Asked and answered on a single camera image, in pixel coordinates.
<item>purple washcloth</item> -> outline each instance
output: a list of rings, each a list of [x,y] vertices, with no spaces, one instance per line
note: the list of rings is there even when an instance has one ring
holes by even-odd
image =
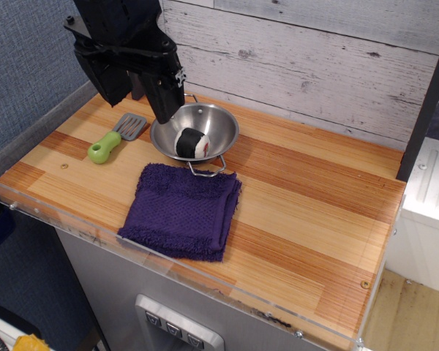
[[[240,188],[235,173],[149,164],[119,235],[170,257],[222,261]]]

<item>table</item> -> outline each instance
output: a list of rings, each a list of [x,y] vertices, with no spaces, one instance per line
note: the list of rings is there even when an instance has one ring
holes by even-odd
[[[222,263],[169,260],[116,236],[148,163],[186,167],[153,147],[149,129],[123,140],[103,165],[87,157],[126,112],[151,126],[146,98],[110,107],[96,95],[0,178],[0,197],[131,260],[165,267],[182,284],[237,301],[278,328],[349,349],[377,289],[402,200],[405,183],[396,179],[402,152],[199,100],[229,110],[240,126],[224,155],[226,172],[237,172],[243,185]]]

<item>white wooden wall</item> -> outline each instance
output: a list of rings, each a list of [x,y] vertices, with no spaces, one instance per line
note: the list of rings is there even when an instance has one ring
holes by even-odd
[[[186,89],[404,150],[439,0],[162,0]]]

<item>metal bowl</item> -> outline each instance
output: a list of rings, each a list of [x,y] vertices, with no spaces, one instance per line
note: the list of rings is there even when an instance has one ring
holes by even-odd
[[[193,128],[210,138],[209,155],[201,159],[186,159],[176,154],[174,140],[184,128]],[[157,121],[151,125],[150,138],[154,147],[172,159],[186,162],[196,176],[215,176],[226,168],[222,155],[234,145],[239,136],[239,125],[234,116],[222,107],[195,102],[179,108],[165,124]],[[213,174],[196,173],[192,164],[210,162],[219,157],[223,167]]]

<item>yellow object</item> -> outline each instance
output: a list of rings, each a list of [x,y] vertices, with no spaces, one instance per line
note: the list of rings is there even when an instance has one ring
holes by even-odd
[[[19,336],[16,339],[13,351],[50,351],[49,346],[34,334]]]

